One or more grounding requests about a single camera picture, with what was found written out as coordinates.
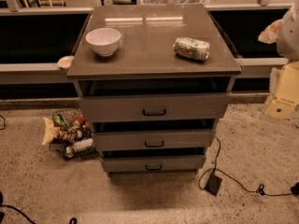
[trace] drawer cabinet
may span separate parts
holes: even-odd
[[[132,121],[222,118],[227,94],[180,94],[148,96],[108,96],[78,99],[86,119]]]
[[[152,14],[162,22],[147,23]],[[132,16],[143,19],[135,22]],[[107,26],[121,32],[121,45],[103,58],[84,37]],[[67,75],[104,171],[197,172],[241,72],[206,10],[201,5],[97,7],[87,27]],[[183,36],[208,41],[208,60],[177,56],[173,44]]]

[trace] white bowl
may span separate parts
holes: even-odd
[[[99,28],[89,32],[86,41],[101,56],[111,56],[119,47],[121,33],[113,28]]]

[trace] white container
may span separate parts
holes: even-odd
[[[75,153],[88,150],[93,147],[93,140],[91,138],[82,139],[80,141],[75,142],[71,146],[66,147],[65,156],[67,158],[73,158]]]
[[[111,56],[119,47],[121,33],[113,28],[99,28],[89,32],[86,41],[100,56]]]

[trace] drawer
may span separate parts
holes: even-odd
[[[227,92],[228,77],[151,77],[131,79],[80,80],[83,96],[150,95],[169,93]]]
[[[160,149],[136,149],[136,150],[114,150],[104,151],[103,158],[111,159],[131,159],[131,158],[158,158],[175,156],[200,156],[205,153],[204,147],[180,147],[180,148],[160,148]]]
[[[226,93],[78,98],[89,122],[218,119],[228,102]]]
[[[95,133],[93,141],[98,151],[209,147],[214,135],[215,130]]]
[[[204,155],[131,158],[131,159],[102,159],[105,172],[162,172],[162,171],[195,171],[202,168],[206,157]]]

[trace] drawer handle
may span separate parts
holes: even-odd
[[[164,116],[166,115],[166,109],[162,110],[162,112],[150,112],[145,109],[142,110],[142,114],[144,116]]]
[[[147,169],[148,171],[160,171],[160,170],[162,170],[162,165],[160,165],[160,166],[157,167],[157,168],[149,168],[148,165],[146,165],[146,169]]]
[[[151,145],[150,143],[145,141],[144,145],[145,145],[145,147],[163,147],[164,146],[164,141],[162,140],[160,145]]]

